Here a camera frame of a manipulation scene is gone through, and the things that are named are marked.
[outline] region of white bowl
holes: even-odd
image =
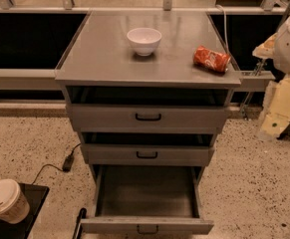
[[[162,34],[153,28],[134,28],[127,33],[131,47],[140,56],[150,55],[159,45]]]

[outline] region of container lid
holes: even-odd
[[[9,209],[17,200],[19,194],[19,185],[15,180],[0,180],[0,213]]]

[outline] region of red package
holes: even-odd
[[[193,55],[193,62],[215,72],[225,73],[231,56],[226,53],[218,53],[199,46]]]

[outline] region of terrazzo floor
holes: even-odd
[[[173,239],[290,239],[290,136],[263,142],[257,119],[229,119],[199,185],[209,235],[146,236]],[[0,179],[32,183],[45,163],[62,166],[77,143],[62,109],[0,112]],[[95,183],[80,150],[69,173],[47,167],[37,184],[50,193],[29,238],[72,238],[82,207],[91,211]],[[125,239],[126,235],[83,234],[84,239]]]

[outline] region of floor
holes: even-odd
[[[250,117],[231,115],[201,179],[202,214],[214,221],[209,235],[149,238],[290,239],[290,136],[261,141],[256,136],[257,114]],[[62,108],[0,110],[0,179],[32,183],[42,165],[61,167],[78,142]],[[75,151],[69,173],[46,167],[36,183],[49,186],[50,193],[29,238],[72,238],[77,214],[82,207],[87,214],[91,211],[95,192],[80,150]],[[126,235],[84,234],[83,238]]]

